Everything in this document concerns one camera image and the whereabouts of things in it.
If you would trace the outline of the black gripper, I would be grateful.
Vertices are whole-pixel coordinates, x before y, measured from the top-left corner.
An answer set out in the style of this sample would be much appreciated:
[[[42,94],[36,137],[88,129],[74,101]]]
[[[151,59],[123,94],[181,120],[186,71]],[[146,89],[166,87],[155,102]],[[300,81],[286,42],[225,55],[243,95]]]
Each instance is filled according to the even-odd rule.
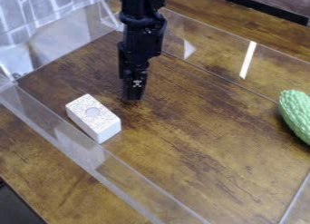
[[[119,77],[123,79],[123,98],[141,100],[147,86],[150,58],[162,54],[167,21],[159,10],[166,0],[121,0],[123,41],[118,43]]]

